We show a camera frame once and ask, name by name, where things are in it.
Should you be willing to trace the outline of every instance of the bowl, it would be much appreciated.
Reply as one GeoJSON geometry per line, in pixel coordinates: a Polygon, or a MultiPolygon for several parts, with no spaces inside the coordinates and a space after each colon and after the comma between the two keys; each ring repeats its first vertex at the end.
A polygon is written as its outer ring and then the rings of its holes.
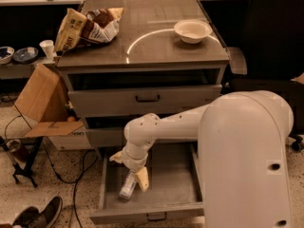
{"type": "Polygon", "coordinates": [[[13,60],[20,64],[30,64],[38,58],[38,49],[35,47],[25,47],[13,54],[13,60]]]}
{"type": "Polygon", "coordinates": [[[14,51],[13,47],[0,47],[0,65],[8,64],[14,51]]]}
{"type": "Polygon", "coordinates": [[[182,20],[174,26],[174,31],[180,36],[183,42],[196,44],[210,35],[212,29],[208,23],[200,20],[182,20]]]}

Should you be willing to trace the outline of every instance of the open drawer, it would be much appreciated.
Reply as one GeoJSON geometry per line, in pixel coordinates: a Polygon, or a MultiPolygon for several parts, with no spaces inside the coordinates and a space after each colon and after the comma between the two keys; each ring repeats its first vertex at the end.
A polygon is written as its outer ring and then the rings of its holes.
{"type": "Polygon", "coordinates": [[[130,200],[119,198],[128,169],[108,161],[116,150],[102,149],[104,169],[100,207],[90,216],[96,225],[203,216],[198,158],[193,144],[155,144],[146,164],[150,186],[142,192],[137,185],[130,200]]]}

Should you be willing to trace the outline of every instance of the white robotic arm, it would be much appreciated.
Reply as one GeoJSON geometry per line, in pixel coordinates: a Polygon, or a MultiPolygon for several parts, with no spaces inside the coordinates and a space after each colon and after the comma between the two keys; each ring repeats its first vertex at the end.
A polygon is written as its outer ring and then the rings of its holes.
{"type": "Polygon", "coordinates": [[[198,141],[206,228],[291,228],[285,143],[294,120],[268,91],[236,92],[164,119],[147,114],[127,124],[122,162],[148,188],[145,166],[157,139],[198,141]]]}

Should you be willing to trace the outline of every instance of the blue plate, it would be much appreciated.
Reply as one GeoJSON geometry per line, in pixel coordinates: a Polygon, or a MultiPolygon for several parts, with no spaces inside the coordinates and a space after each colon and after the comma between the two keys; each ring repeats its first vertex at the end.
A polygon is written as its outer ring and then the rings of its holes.
{"type": "Polygon", "coordinates": [[[29,64],[38,58],[38,52],[38,49],[35,47],[25,47],[17,50],[12,58],[20,64],[29,64]]]}

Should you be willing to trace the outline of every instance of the office chair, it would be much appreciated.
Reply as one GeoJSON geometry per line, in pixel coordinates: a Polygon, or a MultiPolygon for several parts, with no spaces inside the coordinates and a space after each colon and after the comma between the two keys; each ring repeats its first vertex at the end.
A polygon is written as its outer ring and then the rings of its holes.
{"type": "Polygon", "coordinates": [[[228,47],[223,92],[270,90],[294,113],[293,149],[304,144],[304,0],[250,0],[239,47],[228,47]]]}

